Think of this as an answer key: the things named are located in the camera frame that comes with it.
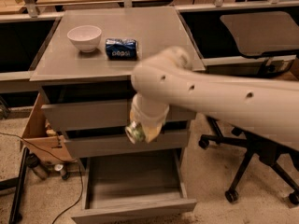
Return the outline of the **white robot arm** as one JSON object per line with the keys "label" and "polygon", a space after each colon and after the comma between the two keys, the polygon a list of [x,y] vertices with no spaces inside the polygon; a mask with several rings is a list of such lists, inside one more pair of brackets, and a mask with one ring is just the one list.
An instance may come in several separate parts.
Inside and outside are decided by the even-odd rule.
{"label": "white robot arm", "polygon": [[133,69],[130,120],[141,125],[147,142],[158,136],[169,106],[176,105],[299,150],[297,82],[214,76],[190,67],[188,53],[172,47]]}

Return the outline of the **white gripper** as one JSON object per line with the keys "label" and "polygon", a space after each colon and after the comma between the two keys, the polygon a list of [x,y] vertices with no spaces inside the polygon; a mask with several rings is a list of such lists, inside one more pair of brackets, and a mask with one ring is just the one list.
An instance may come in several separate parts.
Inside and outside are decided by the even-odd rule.
{"label": "white gripper", "polygon": [[142,125],[144,141],[150,143],[161,132],[169,105],[151,100],[137,93],[131,103],[130,121]]}

